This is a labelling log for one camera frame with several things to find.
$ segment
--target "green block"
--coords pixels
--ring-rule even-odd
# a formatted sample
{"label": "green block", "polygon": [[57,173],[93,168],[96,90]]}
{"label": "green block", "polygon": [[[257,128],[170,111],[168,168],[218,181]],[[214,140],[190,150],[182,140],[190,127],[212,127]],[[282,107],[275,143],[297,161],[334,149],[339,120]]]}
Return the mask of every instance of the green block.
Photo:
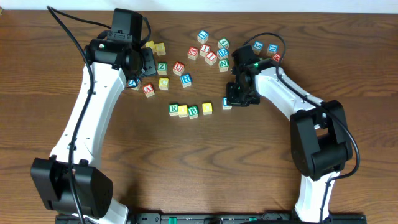
{"label": "green block", "polygon": [[169,224],[177,224],[177,218],[170,217],[169,218]]}
{"label": "green block", "polygon": [[158,63],[157,69],[160,71],[167,71],[167,63],[163,63],[163,62]]}
{"label": "green block", "polygon": [[169,113],[178,113],[178,104],[175,105],[169,105]]}
{"label": "green block", "polygon": [[218,41],[220,43],[221,46],[225,47],[229,44],[229,41],[227,38],[222,38],[221,40]]}
{"label": "green block", "polygon": [[229,62],[228,59],[224,59],[224,60],[220,60],[220,67],[224,68],[224,67],[228,67],[229,66]]}
{"label": "green block", "polygon": [[189,114],[189,116],[193,116],[193,115],[199,114],[198,108],[196,106],[189,107],[188,108],[188,114]]}

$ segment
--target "alphabet cube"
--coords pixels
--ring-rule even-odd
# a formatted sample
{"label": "alphabet cube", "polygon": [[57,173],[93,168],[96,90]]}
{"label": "alphabet cube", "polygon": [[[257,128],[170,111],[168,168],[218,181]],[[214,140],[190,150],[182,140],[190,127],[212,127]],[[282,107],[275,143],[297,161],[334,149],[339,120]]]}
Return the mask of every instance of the alphabet cube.
{"label": "alphabet cube", "polygon": [[152,52],[155,53],[156,52],[156,46],[153,40],[146,42],[145,43],[145,47],[150,47],[152,49]]}
{"label": "alphabet cube", "polygon": [[229,47],[229,41],[228,41],[228,39],[225,38],[225,37],[222,38],[221,40],[218,41],[217,46],[218,46],[218,48],[223,48],[223,47],[225,47],[226,49],[228,49],[228,47]]}
{"label": "alphabet cube", "polygon": [[192,85],[192,79],[191,76],[189,74],[185,74],[181,76],[181,83],[182,83],[182,87],[188,87]]}
{"label": "alphabet cube", "polygon": [[211,103],[204,103],[201,106],[203,108],[203,115],[209,115],[213,113],[213,107],[211,106]]}
{"label": "alphabet cube", "polygon": [[253,44],[252,49],[253,49],[254,53],[255,53],[256,55],[258,55],[258,54],[260,54],[260,52],[261,52],[263,46],[264,46],[263,43],[261,43],[260,41],[256,41],[256,42]]}
{"label": "alphabet cube", "polygon": [[197,118],[199,117],[199,111],[196,106],[191,106],[188,108],[188,115],[189,119]]}
{"label": "alphabet cube", "polygon": [[279,60],[280,60],[280,54],[278,54],[278,53],[274,54],[274,56],[272,56],[272,59],[273,59],[274,61],[276,61],[276,62],[279,62]]}
{"label": "alphabet cube", "polygon": [[173,67],[174,74],[181,76],[182,73],[184,72],[184,70],[185,70],[184,64],[182,64],[180,62],[176,62],[174,64],[174,67]]}
{"label": "alphabet cube", "polygon": [[186,105],[178,106],[178,115],[180,118],[184,118],[188,116],[188,107]]}
{"label": "alphabet cube", "polygon": [[200,47],[200,56],[206,57],[206,55],[210,52],[211,47],[209,45],[203,44]]}
{"label": "alphabet cube", "polygon": [[190,47],[188,50],[188,58],[196,60],[199,56],[199,50],[196,47]]}
{"label": "alphabet cube", "polygon": [[217,55],[214,52],[209,52],[205,58],[207,64],[213,65],[217,61]]}
{"label": "alphabet cube", "polygon": [[178,105],[169,105],[169,115],[170,116],[177,116],[178,115]]}
{"label": "alphabet cube", "polygon": [[129,87],[132,90],[139,90],[139,88],[141,87],[141,82],[139,81],[139,79],[137,80],[130,80],[129,81]]}
{"label": "alphabet cube", "polygon": [[278,52],[278,45],[276,44],[269,44],[267,50],[267,56],[273,56],[273,54]]}
{"label": "alphabet cube", "polygon": [[201,44],[204,44],[204,43],[207,42],[207,40],[209,40],[209,33],[207,33],[204,30],[200,31],[199,34],[198,34],[198,41]]}
{"label": "alphabet cube", "polygon": [[144,85],[144,87],[142,87],[142,89],[144,90],[144,93],[147,97],[151,97],[151,96],[155,95],[154,87],[151,84]]}
{"label": "alphabet cube", "polygon": [[168,78],[160,78],[159,79],[159,88],[161,90],[169,90],[169,79]]}
{"label": "alphabet cube", "polygon": [[167,75],[167,63],[159,62],[157,64],[157,73],[159,75]]}
{"label": "alphabet cube", "polygon": [[229,53],[228,50],[225,47],[223,47],[222,49],[217,50],[217,57],[220,60],[227,59],[228,53]]}
{"label": "alphabet cube", "polygon": [[223,97],[223,109],[224,110],[228,110],[228,109],[231,109],[231,108],[232,108],[232,106],[228,105],[227,102],[226,102],[226,97]]}
{"label": "alphabet cube", "polygon": [[229,69],[229,62],[228,59],[220,60],[218,63],[218,69],[220,72],[226,72]]}
{"label": "alphabet cube", "polygon": [[164,47],[164,43],[156,44],[156,52],[157,52],[157,56],[166,54],[166,48]]}

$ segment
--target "wooden tabletop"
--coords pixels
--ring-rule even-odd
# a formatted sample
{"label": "wooden tabletop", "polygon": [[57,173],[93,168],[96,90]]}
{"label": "wooden tabletop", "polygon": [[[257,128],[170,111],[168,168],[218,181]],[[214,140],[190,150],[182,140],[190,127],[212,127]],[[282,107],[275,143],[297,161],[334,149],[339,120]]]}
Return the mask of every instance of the wooden tabletop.
{"label": "wooden tabletop", "polygon": [[[70,12],[111,25],[113,12]],[[398,219],[398,16],[382,14],[142,12],[151,39],[164,42],[169,91],[159,76],[145,78],[155,96],[124,90],[103,145],[102,171],[122,203],[165,213],[262,213],[291,210],[300,173],[290,155],[289,121],[267,99],[222,110],[227,82],[203,57],[208,43],[230,40],[230,52],[260,32],[286,39],[286,74],[309,93],[338,100],[361,151],[356,175],[339,180],[332,213],[364,213],[368,223]],[[61,18],[82,46],[104,29]],[[260,37],[266,45],[273,37]],[[171,66],[180,61],[193,85],[182,88]],[[3,11],[0,16],[0,223],[53,223],[30,178],[35,157],[48,158],[80,89],[83,61],[47,11]],[[212,102],[210,116],[170,117],[167,105]],[[343,173],[354,166],[347,162]]]}

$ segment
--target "toy block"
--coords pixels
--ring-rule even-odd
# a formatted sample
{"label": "toy block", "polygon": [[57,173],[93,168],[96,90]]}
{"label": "toy block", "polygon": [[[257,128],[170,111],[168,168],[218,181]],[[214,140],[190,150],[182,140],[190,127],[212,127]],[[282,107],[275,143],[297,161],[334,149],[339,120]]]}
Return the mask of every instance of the toy block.
{"label": "toy block", "polygon": [[164,43],[159,43],[159,44],[156,44],[155,46],[156,46],[157,56],[166,54],[166,48],[164,47]]}
{"label": "toy block", "polygon": [[191,106],[188,108],[188,115],[189,119],[197,118],[199,117],[199,111],[196,106]]}
{"label": "toy block", "polygon": [[207,42],[207,40],[209,40],[209,33],[207,33],[204,30],[200,31],[199,34],[198,34],[198,41],[201,44],[204,44],[204,43]]}
{"label": "toy block", "polygon": [[273,56],[273,54],[278,52],[278,45],[276,44],[269,44],[267,49],[267,56]]}
{"label": "toy block", "polygon": [[184,64],[182,64],[180,62],[175,63],[175,65],[173,67],[174,74],[181,76],[182,73],[184,72],[184,70],[185,70]]}
{"label": "toy block", "polygon": [[199,50],[196,47],[190,47],[188,50],[188,58],[196,60],[199,56]]}
{"label": "toy block", "polygon": [[228,58],[228,54],[229,54],[229,52],[228,52],[228,50],[225,47],[223,47],[222,49],[217,50],[217,57],[220,60],[227,59]]}
{"label": "toy block", "polygon": [[217,61],[217,55],[214,52],[209,52],[205,58],[207,64],[214,65]]}
{"label": "toy block", "polygon": [[278,54],[278,53],[274,54],[274,56],[272,56],[272,59],[273,59],[274,61],[276,61],[276,62],[279,62],[279,60],[280,60],[280,54]]}
{"label": "toy block", "polygon": [[260,52],[261,52],[261,50],[262,50],[262,48],[263,48],[263,46],[264,46],[263,43],[261,43],[261,42],[259,42],[259,41],[256,41],[256,42],[253,44],[252,49],[253,49],[253,51],[254,51],[254,53],[255,53],[256,55],[259,55]]}
{"label": "toy block", "polygon": [[232,106],[227,104],[226,97],[223,97],[223,109],[224,110],[232,109]]}
{"label": "toy block", "polygon": [[180,118],[184,118],[188,116],[188,106],[183,105],[183,106],[178,106],[178,115]]}
{"label": "toy block", "polygon": [[161,90],[169,90],[169,79],[168,78],[160,78],[159,79],[159,88]]}
{"label": "toy block", "polygon": [[181,76],[181,83],[182,83],[182,87],[188,87],[192,85],[192,79],[191,76],[189,74],[185,74]]}
{"label": "toy block", "polygon": [[229,62],[228,59],[220,60],[218,63],[218,69],[220,72],[226,72],[229,69]]}
{"label": "toy block", "polygon": [[200,47],[200,56],[206,57],[206,55],[210,52],[211,47],[209,45],[203,44]]}
{"label": "toy block", "polygon": [[130,80],[129,81],[129,87],[132,90],[139,90],[139,88],[141,87],[141,82],[139,81],[139,79],[136,80]]}
{"label": "toy block", "polygon": [[203,115],[209,115],[213,113],[213,107],[211,106],[211,103],[204,103],[201,106],[203,108]]}
{"label": "toy block", "polygon": [[144,90],[144,93],[147,97],[155,95],[154,87],[151,84],[144,85],[142,89]]}
{"label": "toy block", "polygon": [[169,115],[177,116],[178,115],[178,104],[169,105]]}
{"label": "toy block", "polygon": [[223,48],[223,47],[225,47],[226,49],[228,49],[228,47],[229,47],[229,41],[228,41],[228,39],[225,38],[225,37],[222,38],[221,40],[218,41],[217,46],[218,46],[219,49],[221,49],[221,48]]}
{"label": "toy block", "polygon": [[159,62],[157,64],[157,74],[158,75],[167,75],[167,63]]}
{"label": "toy block", "polygon": [[156,52],[156,46],[155,46],[155,43],[153,42],[153,40],[146,42],[145,47],[150,47],[152,49],[153,53]]}

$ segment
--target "white wall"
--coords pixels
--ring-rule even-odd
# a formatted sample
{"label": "white wall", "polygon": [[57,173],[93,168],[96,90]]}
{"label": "white wall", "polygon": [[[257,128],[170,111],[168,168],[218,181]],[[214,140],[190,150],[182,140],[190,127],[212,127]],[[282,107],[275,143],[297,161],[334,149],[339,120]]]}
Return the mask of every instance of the white wall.
{"label": "white wall", "polygon": [[0,0],[3,9],[398,13],[398,0]]}

